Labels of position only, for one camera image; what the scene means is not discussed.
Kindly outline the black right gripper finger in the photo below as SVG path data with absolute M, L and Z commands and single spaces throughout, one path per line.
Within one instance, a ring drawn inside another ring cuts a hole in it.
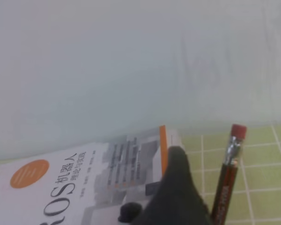
M 212 219 L 200 197 L 185 151 L 168 149 L 168 166 L 157 192 L 136 218 L 137 225 L 210 225 Z

